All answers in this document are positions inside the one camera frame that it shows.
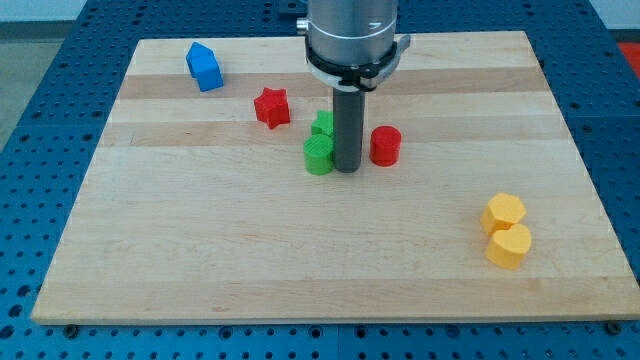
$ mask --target wooden tabletop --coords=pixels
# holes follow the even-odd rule
[[[640,290],[523,32],[415,34],[367,95],[365,139],[399,162],[305,171],[330,89],[303,39],[140,41],[32,317],[42,324],[495,322],[640,318]],[[292,122],[256,121],[263,87]],[[497,192],[520,196],[520,269],[485,258]]]

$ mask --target metal cylinder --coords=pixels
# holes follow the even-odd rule
[[[393,44],[398,0],[309,0],[309,45],[343,66],[377,62]]]
[[[344,173],[354,172],[360,167],[364,99],[362,91],[333,89],[333,164]]]

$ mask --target perforated metal table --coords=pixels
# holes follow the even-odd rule
[[[0,359],[640,358],[640,322],[41,327],[44,275],[136,43],[293,35],[276,0],[89,0],[0,154]],[[398,32],[525,30],[640,276],[640,83],[587,0],[400,1]]]

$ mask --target yellow hexagonal block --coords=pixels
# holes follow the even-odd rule
[[[529,229],[522,224],[515,224],[509,230],[498,230],[493,234],[485,255],[492,263],[515,270],[520,267],[530,248]]]
[[[527,214],[527,209],[515,195],[498,193],[484,209],[480,217],[482,228],[491,236],[497,230],[508,230],[517,224]]]

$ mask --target red block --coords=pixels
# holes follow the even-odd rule
[[[286,89],[264,88],[262,95],[255,98],[253,104],[256,108],[256,117],[259,121],[266,123],[269,129],[291,122]]]
[[[627,61],[631,64],[633,71],[635,71],[638,78],[640,78],[640,44],[620,43],[618,47],[620,47]]]
[[[369,158],[378,166],[391,166],[400,156],[402,134],[393,126],[379,126],[371,133]]]

